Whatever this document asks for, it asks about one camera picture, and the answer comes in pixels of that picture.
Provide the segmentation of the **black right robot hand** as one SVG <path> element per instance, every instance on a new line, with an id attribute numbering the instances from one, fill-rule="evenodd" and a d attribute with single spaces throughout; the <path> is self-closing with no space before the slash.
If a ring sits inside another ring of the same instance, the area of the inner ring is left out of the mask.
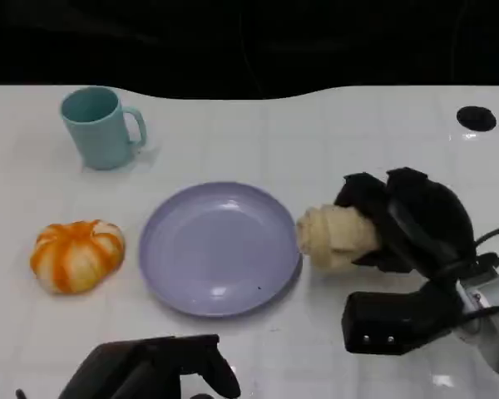
<path id="1" fill-rule="evenodd" d="M 418 271 L 425 278 L 453 277 L 477 256 L 471 219 L 457 195 L 408 167 L 382 182 L 363 172 L 344 177 L 334 204 L 371 221 L 380 248 L 354 263 L 382 272 Z"/>

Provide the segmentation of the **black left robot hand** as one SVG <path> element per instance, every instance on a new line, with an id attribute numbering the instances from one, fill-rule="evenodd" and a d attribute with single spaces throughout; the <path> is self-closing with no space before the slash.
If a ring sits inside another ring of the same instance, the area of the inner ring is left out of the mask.
<path id="1" fill-rule="evenodd" d="M 238 398 L 240 384 L 216 334 L 107 342 L 95 347 L 60 398 L 180 398 L 180 378 L 198 375 L 216 394 Z"/>

